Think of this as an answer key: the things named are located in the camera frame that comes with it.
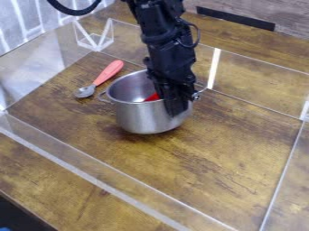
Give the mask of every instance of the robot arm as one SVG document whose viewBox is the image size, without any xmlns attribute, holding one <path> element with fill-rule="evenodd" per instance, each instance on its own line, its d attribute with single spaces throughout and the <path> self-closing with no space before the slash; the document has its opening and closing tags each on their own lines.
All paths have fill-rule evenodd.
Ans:
<svg viewBox="0 0 309 231">
<path fill-rule="evenodd" d="M 64 14 L 82 15 L 101 0 L 94 0 L 88 8 L 78 11 L 65 8 L 56 0 L 46 1 Z M 157 96 L 164 99 L 168 114 L 176 116 L 187 109 L 188 101 L 199 98 L 191 72 L 199 30 L 195 25 L 180 19 L 184 13 L 181 0 L 121 1 L 127 2 L 141 28 L 141 41 L 149 54 L 149 57 L 143 59 L 148 78 L 153 82 Z M 192 42 L 191 27 L 197 31 L 196 42 Z"/>
</svg>

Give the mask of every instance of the metal pot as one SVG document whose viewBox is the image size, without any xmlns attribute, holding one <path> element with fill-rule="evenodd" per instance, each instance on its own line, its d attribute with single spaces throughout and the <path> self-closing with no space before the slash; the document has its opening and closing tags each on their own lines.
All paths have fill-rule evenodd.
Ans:
<svg viewBox="0 0 309 231">
<path fill-rule="evenodd" d="M 98 95 L 100 101 L 105 102 L 105 94 L 114 104 L 117 125 L 131 133 L 163 133 L 176 128 L 191 114 L 191 102 L 176 116 L 168 115 L 163 99 L 143 102 L 153 92 L 153 83 L 141 70 L 114 80 Z"/>
</svg>

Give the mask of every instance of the spoon head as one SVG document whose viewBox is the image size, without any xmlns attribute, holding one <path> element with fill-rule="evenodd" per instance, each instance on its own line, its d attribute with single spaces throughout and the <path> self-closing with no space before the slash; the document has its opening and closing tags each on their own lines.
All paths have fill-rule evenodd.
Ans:
<svg viewBox="0 0 309 231">
<path fill-rule="evenodd" d="M 89 97 L 93 93 L 94 90 L 94 85 L 90 84 L 88 87 L 85 88 L 78 88 L 74 92 L 73 92 L 73 96 L 74 97 Z"/>
</svg>

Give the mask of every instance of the metal spoon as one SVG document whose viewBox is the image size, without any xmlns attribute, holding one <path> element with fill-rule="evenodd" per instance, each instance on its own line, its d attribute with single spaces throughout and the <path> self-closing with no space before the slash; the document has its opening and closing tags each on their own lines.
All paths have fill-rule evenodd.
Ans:
<svg viewBox="0 0 309 231">
<path fill-rule="evenodd" d="M 92 84 L 88 87 L 78 88 L 73 92 L 74 97 L 89 97 L 94 91 L 94 88 L 118 73 L 118 71 L 123 68 L 123 65 L 124 63 L 121 60 L 112 61 L 100 73 L 98 77 L 92 82 Z"/>
</svg>

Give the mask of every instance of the red object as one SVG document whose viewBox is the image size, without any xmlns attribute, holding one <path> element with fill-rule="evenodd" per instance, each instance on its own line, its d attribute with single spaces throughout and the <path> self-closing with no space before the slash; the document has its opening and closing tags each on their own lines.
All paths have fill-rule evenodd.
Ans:
<svg viewBox="0 0 309 231">
<path fill-rule="evenodd" d="M 155 101 L 155 100 L 157 100 L 157 99 L 159 99 L 159 96 L 157 96 L 157 94 L 156 94 L 156 92 L 155 92 L 151 96 L 148 96 L 148 97 L 143 100 L 143 102 Z"/>
</svg>

